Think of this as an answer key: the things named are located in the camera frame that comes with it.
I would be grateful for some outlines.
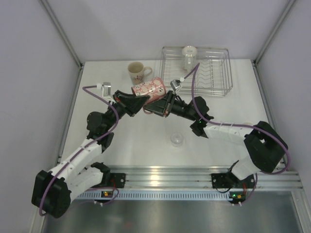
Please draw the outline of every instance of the metal frame edge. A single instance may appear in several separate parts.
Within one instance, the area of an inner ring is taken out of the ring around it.
[[[260,49],[260,51],[259,51],[259,53],[258,53],[258,55],[257,55],[257,57],[255,59],[255,66],[258,66],[258,64],[261,61],[262,57],[264,56],[264,54],[268,50],[269,46],[271,45],[273,39],[275,38],[275,36],[279,32],[279,30],[282,27],[283,23],[288,18],[289,14],[292,11],[292,9],[293,9],[293,7],[294,7],[296,2],[297,2],[297,0],[289,0],[288,1],[288,3],[285,6],[283,12],[281,13],[279,18],[277,19],[276,24],[274,25],[274,27],[272,28],[271,32],[269,33],[269,36],[267,37],[267,39],[265,40],[263,46],[261,47],[261,49]]]
[[[77,81],[75,83],[75,87],[74,87],[72,96],[70,98],[70,104],[69,104],[69,108],[67,110],[67,117],[66,117],[65,125],[63,127],[62,137],[61,137],[61,140],[60,140],[60,143],[59,143],[58,152],[57,152],[57,159],[56,159],[55,165],[60,163],[60,159],[61,159],[61,157],[63,155],[63,151],[64,151],[64,147],[65,147],[65,142],[66,142],[66,138],[67,138],[67,134],[68,134],[68,130],[69,130],[69,125],[70,125],[70,121],[71,121],[74,105],[76,103],[76,99],[77,99],[77,95],[78,95],[78,91],[79,91],[79,86],[80,86],[82,74],[83,74],[83,68],[84,67],[82,66],[82,68],[79,69]]]
[[[52,23],[54,24],[58,34],[62,38],[63,42],[65,43],[66,48],[68,49],[69,53],[71,54],[72,58],[76,62],[77,66],[79,68],[82,68],[81,60],[79,59],[77,53],[75,52],[71,42],[69,41],[62,25],[60,24],[59,20],[57,19],[53,9],[51,8],[50,4],[48,3],[48,0],[39,0],[41,4],[43,5],[44,9],[49,15],[49,18],[51,19]]]
[[[311,209],[304,191],[292,191],[294,205],[303,233],[311,233]]]

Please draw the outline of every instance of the white table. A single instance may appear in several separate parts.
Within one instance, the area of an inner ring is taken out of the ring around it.
[[[147,79],[159,76],[160,61],[142,61],[153,68]],[[86,62],[74,106],[62,160],[67,158],[87,135],[86,118],[92,111],[105,112],[107,106],[82,90],[83,86],[111,82],[117,89],[131,93],[127,74],[130,61]],[[257,124],[267,121],[256,77],[250,60],[231,60],[233,88],[225,97],[204,97],[215,120]],[[187,103],[190,95],[181,95]],[[190,129],[191,121],[171,114],[168,118],[125,115],[115,129],[111,146],[96,161],[108,166],[230,166],[247,153],[246,148],[216,139],[197,137]],[[184,144],[175,148],[170,136],[182,133]]]

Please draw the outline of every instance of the white wall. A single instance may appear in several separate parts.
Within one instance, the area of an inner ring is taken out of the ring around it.
[[[79,58],[160,58],[167,45],[255,59],[288,0],[49,0]]]
[[[78,68],[38,0],[0,1],[0,22],[0,231],[26,233]]]
[[[311,204],[311,1],[298,0],[259,64],[280,134]]]

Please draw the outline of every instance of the robotic arm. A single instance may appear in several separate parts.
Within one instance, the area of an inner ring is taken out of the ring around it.
[[[195,103],[200,113],[206,119],[214,119],[214,117],[207,114],[209,108],[201,96],[195,97]],[[246,147],[248,156],[234,163],[226,174],[218,176],[217,183],[213,183],[213,187],[215,188],[241,187],[244,179],[249,176],[253,177],[253,174],[259,171],[273,172],[284,156],[284,150],[277,142],[257,130],[223,126],[221,124],[207,125],[196,112],[193,102],[191,101],[189,104],[186,104],[173,91],[169,91],[160,100],[146,104],[144,109],[162,117],[167,117],[172,113],[193,121],[190,128],[197,136],[223,139]],[[286,143],[268,123],[260,121],[255,126],[269,132],[288,148]]]
[[[178,87],[178,83],[172,87],[173,89]],[[119,119],[125,114],[133,117],[142,107],[162,117],[168,117],[172,113],[191,120],[193,123],[190,128],[197,136],[224,139],[246,147],[249,155],[235,162],[227,173],[212,174],[214,188],[240,188],[245,180],[254,177],[253,174],[259,171],[272,172],[284,155],[284,150],[278,143],[257,130],[221,124],[207,125],[196,112],[193,102],[186,104],[175,91],[168,91],[162,99],[145,104],[149,98],[149,96],[135,96],[116,91],[111,100],[114,102],[112,106],[116,109]],[[213,119],[207,114],[209,108],[202,97],[195,97],[195,102],[200,113],[206,119]],[[110,108],[105,113],[90,113],[87,117],[89,134],[81,146],[61,164],[48,172],[42,170],[37,174],[32,204],[39,207],[44,199],[42,209],[53,217],[59,218],[77,196],[91,187],[109,187],[117,183],[116,188],[123,188],[125,174],[111,173],[110,168],[103,163],[94,163],[90,168],[84,170],[94,158],[101,155],[110,146],[113,133],[98,139],[107,133],[115,123],[116,115]],[[260,121],[256,127],[271,133],[288,148],[268,123]],[[90,145],[93,140],[97,140],[97,142]],[[55,181],[48,189],[46,197],[43,198],[52,179]]]
[[[112,106],[117,110],[119,119],[125,114],[133,117],[140,111],[149,98],[149,96],[137,97],[135,95],[125,94],[121,91],[116,91],[113,95],[115,103],[113,103]],[[42,207],[46,213],[55,218],[62,216],[77,196],[95,185],[108,187],[114,186],[114,184],[117,183],[118,186],[116,188],[124,187],[125,174],[110,173],[110,168],[103,163],[94,163],[90,168],[84,170],[94,158],[101,155],[110,146],[114,134],[110,133],[96,143],[87,147],[86,145],[108,132],[115,123],[116,115],[110,108],[105,113],[90,113],[87,117],[87,129],[89,130],[89,134],[82,145],[71,154],[69,158],[50,171],[46,172],[42,170],[37,174],[32,204],[40,207],[45,190],[51,180],[61,170],[62,171],[49,188]]]

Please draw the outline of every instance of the dish rack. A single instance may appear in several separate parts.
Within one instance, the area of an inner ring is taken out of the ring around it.
[[[208,96],[225,96],[233,87],[229,51],[227,49],[196,47],[200,62],[195,79],[195,93]],[[163,47],[160,65],[161,79],[170,90],[170,82],[185,77],[182,68],[183,47]],[[180,94],[191,94],[192,75],[182,83]]]

